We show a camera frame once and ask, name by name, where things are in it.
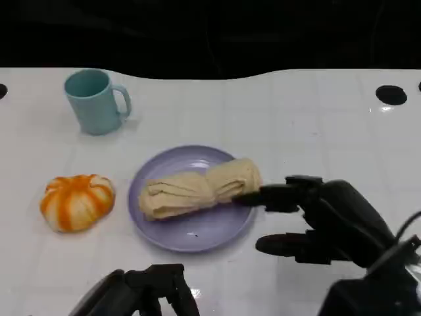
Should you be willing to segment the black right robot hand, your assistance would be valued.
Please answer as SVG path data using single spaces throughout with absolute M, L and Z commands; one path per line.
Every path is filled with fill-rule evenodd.
M 306 232 L 263 236 L 255 244 L 260 252 L 294 257 L 298 263 L 351 261 L 367 269 L 395 242 L 380 214 L 345 180 L 324 182 L 315 176 L 288 176 L 285 184 L 261 186 L 233 202 L 263 206 L 275 213 L 303 210 L 310 226 Z

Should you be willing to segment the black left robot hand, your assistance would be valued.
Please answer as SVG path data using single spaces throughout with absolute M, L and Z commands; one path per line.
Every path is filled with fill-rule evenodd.
M 142 271 L 117 269 L 97 282 L 76 304 L 71 315 L 161 315 L 165 298 L 176 315 L 199 314 L 184 278 L 184 266 L 151 265 Z

